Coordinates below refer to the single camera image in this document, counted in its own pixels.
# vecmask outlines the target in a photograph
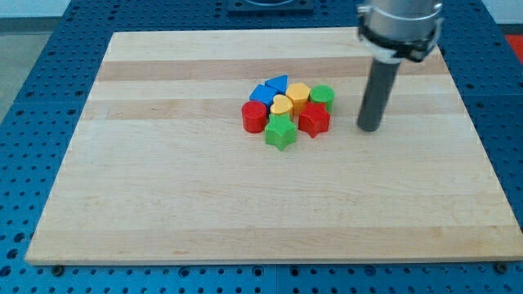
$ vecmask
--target yellow block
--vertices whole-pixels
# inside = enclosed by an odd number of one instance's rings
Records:
[[[291,117],[293,116],[293,102],[287,98],[287,96],[276,95],[273,104],[270,107],[271,114],[288,114]]]
[[[299,115],[305,108],[305,103],[309,100],[311,89],[303,82],[296,82],[288,85],[285,95],[293,102],[294,115]]]

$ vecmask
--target plastic block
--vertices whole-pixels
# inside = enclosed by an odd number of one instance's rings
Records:
[[[325,85],[313,87],[311,90],[311,102],[325,103],[325,108],[331,114],[333,112],[334,90]]]
[[[242,118],[245,131],[261,132],[267,124],[267,108],[260,101],[249,101],[242,106]]]
[[[265,105],[268,114],[270,106],[272,105],[272,100],[275,98],[276,94],[278,94],[276,89],[257,85],[249,99],[262,102]]]
[[[265,127],[265,142],[284,151],[287,145],[296,142],[297,126],[291,122],[290,115],[269,115],[269,124]]]
[[[278,90],[278,94],[285,94],[287,91],[288,75],[284,74],[276,78],[265,81],[265,85]]]
[[[293,115],[293,102],[287,96],[276,95],[270,107],[270,114],[288,114],[291,117]]]
[[[325,108],[325,103],[307,102],[305,109],[300,113],[298,129],[306,131],[314,138],[322,131],[328,131],[329,124],[330,114]]]
[[[305,108],[305,103],[309,100],[311,89],[303,82],[288,85],[285,95],[293,102],[294,115],[299,115]]]

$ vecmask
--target red star block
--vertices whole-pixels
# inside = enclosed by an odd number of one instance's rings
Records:
[[[305,109],[300,113],[297,128],[314,138],[322,131],[328,131],[329,123],[330,114],[325,108],[325,103],[307,102]]]

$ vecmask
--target green block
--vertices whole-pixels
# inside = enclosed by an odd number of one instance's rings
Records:
[[[296,142],[297,126],[291,121],[288,114],[269,115],[269,123],[265,127],[265,142],[274,145],[279,151]]]
[[[325,108],[331,114],[333,112],[334,90],[325,85],[313,87],[310,93],[311,102],[325,103]]]

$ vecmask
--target wooden board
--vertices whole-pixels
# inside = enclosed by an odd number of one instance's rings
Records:
[[[501,261],[523,236],[435,50],[355,126],[354,28],[116,33],[26,259],[35,265]],[[242,128],[266,78],[328,84],[331,130]]]

